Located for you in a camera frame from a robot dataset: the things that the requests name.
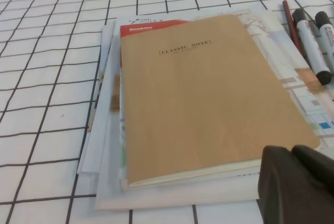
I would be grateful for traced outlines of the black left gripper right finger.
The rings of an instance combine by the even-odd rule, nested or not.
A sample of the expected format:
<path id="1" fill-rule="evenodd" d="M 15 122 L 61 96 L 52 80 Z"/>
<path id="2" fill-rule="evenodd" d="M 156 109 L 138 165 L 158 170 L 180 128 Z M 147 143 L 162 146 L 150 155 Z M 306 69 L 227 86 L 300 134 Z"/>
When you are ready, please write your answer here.
<path id="1" fill-rule="evenodd" d="M 294 157 L 306 172 L 309 188 L 302 213 L 309 223 L 333 223 L 333 159 L 307 146 L 296 145 Z"/>

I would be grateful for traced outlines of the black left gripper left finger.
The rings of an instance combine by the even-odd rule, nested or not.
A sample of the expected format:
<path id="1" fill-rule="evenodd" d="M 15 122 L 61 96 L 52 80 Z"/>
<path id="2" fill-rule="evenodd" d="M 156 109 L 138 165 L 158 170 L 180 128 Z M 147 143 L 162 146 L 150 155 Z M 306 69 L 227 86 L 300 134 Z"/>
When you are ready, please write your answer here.
<path id="1" fill-rule="evenodd" d="M 263 149 L 258 195 L 264 223 L 324 222 L 324 185 L 286 148 Z"/>

